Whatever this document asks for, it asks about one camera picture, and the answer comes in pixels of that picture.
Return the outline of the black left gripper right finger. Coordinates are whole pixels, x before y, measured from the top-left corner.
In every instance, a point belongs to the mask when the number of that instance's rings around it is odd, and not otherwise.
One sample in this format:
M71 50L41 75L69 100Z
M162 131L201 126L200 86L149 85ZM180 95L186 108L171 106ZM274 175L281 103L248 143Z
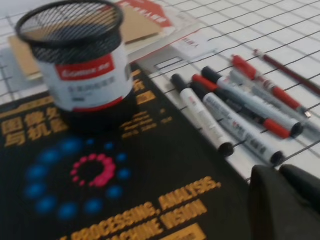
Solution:
M320 179L292 164L279 169L278 214L283 218L320 216Z

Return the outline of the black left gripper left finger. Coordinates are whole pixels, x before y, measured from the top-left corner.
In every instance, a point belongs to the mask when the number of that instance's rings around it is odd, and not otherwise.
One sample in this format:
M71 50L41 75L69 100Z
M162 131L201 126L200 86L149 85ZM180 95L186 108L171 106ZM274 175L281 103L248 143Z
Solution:
M254 240L318 240L320 217L279 215L279 170L256 165L251 171L248 214Z

